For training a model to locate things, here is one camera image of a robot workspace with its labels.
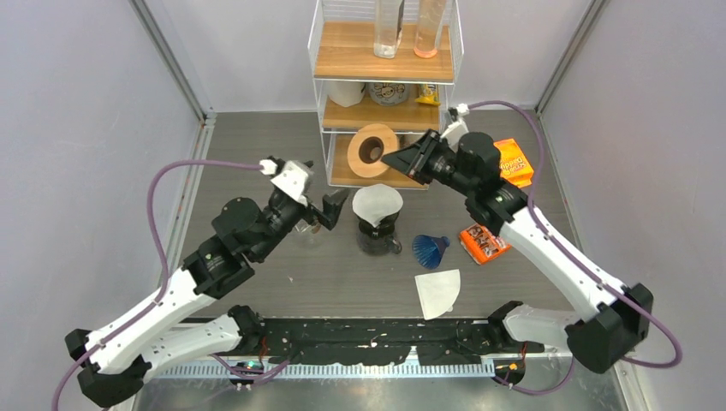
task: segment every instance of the paper coffee filter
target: paper coffee filter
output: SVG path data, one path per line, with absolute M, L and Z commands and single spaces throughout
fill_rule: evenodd
M 353 212 L 373 227 L 378 227 L 381 220 L 396 214 L 401 207 L 403 197 L 385 184 L 361 188 L 353 196 Z

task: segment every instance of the blue funnel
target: blue funnel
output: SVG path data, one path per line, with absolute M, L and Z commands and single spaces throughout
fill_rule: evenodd
M 451 243 L 447 237 L 430 237 L 428 235 L 417 235 L 414 238 L 414 257 L 429 270 L 433 270 L 441 264 L 443 252 Z

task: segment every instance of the yellow package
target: yellow package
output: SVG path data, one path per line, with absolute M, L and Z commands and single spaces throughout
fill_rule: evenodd
M 438 85 L 436 84 L 419 84 L 419 97 L 416 99 L 417 103 L 430 104 L 439 106 L 441 101 L 438 99 Z

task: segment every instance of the white wall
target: white wall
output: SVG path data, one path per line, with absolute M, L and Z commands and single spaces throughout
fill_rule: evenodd
M 0 6 L 0 409 L 49 409 L 63 338 L 156 286 L 146 188 L 199 129 L 125 1 Z M 163 181 L 169 232 L 182 174 Z M 61 410 L 98 410 L 73 378 Z
M 307 57 L 315 0 L 147 1 L 215 111 L 315 109 Z M 460 0 L 465 56 L 456 100 L 534 106 L 589 3 Z
M 610 2 L 546 109 L 576 229 L 655 295 L 676 369 L 639 369 L 653 410 L 723 409 L 726 3 Z M 639 357 L 672 358 L 651 327 Z

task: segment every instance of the dark gray floor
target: dark gray floor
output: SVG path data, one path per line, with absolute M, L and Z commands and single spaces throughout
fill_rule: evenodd
M 495 140 L 516 138 L 527 157 L 536 163 L 534 134 L 516 113 L 475 111 L 467 117 L 467 123 L 471 130 L 486 132 Z M 311 189 L 316 204 L 320 204 L 323 193 L 333 189 L 326 183 L 315 113 L 235 113 L 217 118 L 209 159 L 257 163 L 270 155 L 316 162 Z M 540 184 L 537 204 L 560 232 L 571 237 L 549 165 Z M 264 205 L 270 193 L 268 179 L 257 172 L 205 168 L 183 255 L 213 234 L 211 220 L 228 200 L 245 196 Z M 314 243 L 293 232 L 264 264 L 254 266 L 253 278 L 197 315 L 216 317 L 234 304 L 242 304 L 264 316 L 421 316 L 414 276 L 428 271 L 411 254 L 411 240 L 418 234 L 447 235 L 454 240 L 472 221 L 463 197 L 440 184 L 432 184 L 428 191 L 402 190 L 402 196 L 403 209 L 396 224 L 404 246 L 401 255 L 364 255 L 355 245 L 356 222 L 348 202 L 332 232 L 321 230 Z M 510 300 L 539 308 L 569 308 L 559 291 L 516 250 L 478 266 L 458 241 L 452 242 L 437 269 L 461 270 L 461 293 L 454 311 L 447 315 L 484 317 Z

